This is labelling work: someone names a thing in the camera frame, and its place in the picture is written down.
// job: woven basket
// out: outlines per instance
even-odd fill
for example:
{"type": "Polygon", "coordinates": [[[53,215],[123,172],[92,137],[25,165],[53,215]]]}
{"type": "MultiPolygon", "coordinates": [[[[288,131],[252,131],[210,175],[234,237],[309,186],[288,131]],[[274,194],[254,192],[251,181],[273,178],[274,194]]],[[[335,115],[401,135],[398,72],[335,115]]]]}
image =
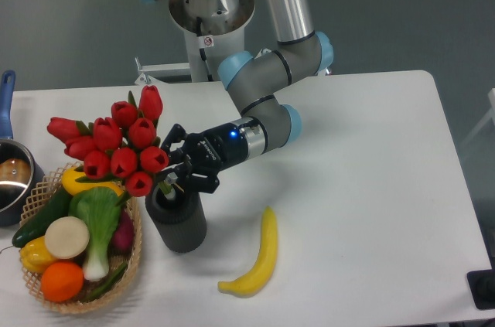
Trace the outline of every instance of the woven basket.
{"type": "MultiPolygon", "coordinates": [[[[51,172],[48,176],[43,178],[43,181],[38,183],[32,190],[31,196],[26,200],[24,209],[21,215],[21,226],[26,223],[29,218],[43,207],[48,199],[55,193],[55,191],[61,186],[60,179],[65,170],[70,169],[78,164],[67,164],[63,168],[58,168],[55,172],[51,172]]],[[[139,266],[139,259],[141,256],[142,245],[142,230],[141,230],[141,217],[139,216],[139,209],[136,199],[131,198],[126,206],[125,210],[129,214],[134,223],[135,239],[130,254],[119,254],[109,250],[108,263],[110,265],[110,273],[114,271],[122,262],[127,261],[128,267],[125,270],[124,275],[119,282],[114,284],[113,288],[103,294],[96,300],[90,302],[80,302],[86,295],[88,295],[94,288],[98,287],[104,279],[98,282],[84,282],[83,289],[75,297],[65,302],[56,303],[47,301],[43,297],[43,293],[40,291],[41,286],[41,274],[31,273],[24,267],[22,267],[23,279],[26,281],[26,287],[29,289],[29,293],[43,304],[45,308],[59,312],[62,314],[80,314],[90,312],[99,309],[111,301],[118,298],[121,293],[129,286],[133,278],[136,275],[139,266]]]]}

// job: stainless steel pot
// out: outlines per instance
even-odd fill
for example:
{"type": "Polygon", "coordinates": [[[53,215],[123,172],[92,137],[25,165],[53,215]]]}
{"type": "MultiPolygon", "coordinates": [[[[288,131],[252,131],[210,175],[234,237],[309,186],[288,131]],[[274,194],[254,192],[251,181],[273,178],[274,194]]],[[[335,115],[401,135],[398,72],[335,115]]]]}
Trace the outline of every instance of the stainless steel pot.
{"type": "Polygon", "coordinates": [[[15,72],[4,72],[0,83],[0,227],[21,220],[26,198],[44,176],[31,152],[13,140],[10,109],[14,85],[15,72]]]}

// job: green bean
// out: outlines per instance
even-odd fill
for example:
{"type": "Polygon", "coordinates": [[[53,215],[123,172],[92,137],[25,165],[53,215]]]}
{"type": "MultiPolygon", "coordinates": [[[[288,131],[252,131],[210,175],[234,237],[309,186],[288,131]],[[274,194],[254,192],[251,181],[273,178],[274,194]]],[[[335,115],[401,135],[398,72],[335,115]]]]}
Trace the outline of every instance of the green bean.
{"type": "Polygon", "coordinates": [[[115,271],[110,274],[108,279],[101,284],[100,286],[96,287],[92,292],[89,293],[85,298],[81,300],[81,302],[89,302],[96,300],[97,298],[101,297],[105,292],[110,290],[114,284],[116,284],[124,275],[125,270],[127,269],[128,264],[127,263],[122,263],[118,266],[115,271]]]}

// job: black vase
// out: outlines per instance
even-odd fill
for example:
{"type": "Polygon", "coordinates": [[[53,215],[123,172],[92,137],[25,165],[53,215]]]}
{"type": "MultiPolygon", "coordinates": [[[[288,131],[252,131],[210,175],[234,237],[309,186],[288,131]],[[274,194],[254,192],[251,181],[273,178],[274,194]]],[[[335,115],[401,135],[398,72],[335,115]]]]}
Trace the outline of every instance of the black vase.
{"type": "Polygon", "coordinates": [[[172,251],[190,252],[204,241],[207,220],[198,192],[176,189],[176,198],[168,201],[158,185],[145,199],[146,211],[152,218],[165,245],[172,251]]]}

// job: toy banana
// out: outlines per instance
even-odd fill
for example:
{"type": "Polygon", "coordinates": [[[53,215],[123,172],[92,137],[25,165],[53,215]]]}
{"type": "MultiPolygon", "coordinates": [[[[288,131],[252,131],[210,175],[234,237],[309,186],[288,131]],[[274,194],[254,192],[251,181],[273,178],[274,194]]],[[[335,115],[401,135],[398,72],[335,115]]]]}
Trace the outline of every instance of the toy banana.
{"type": "Polygon", "coordinates": [[[220,281],[220,292],[249,298],[260,291],[270,280],[275,269],[278,252],[277,216],[270,207],[261,219],[261,243],[258,258],[252,269],[235,281],[220,281]]]}

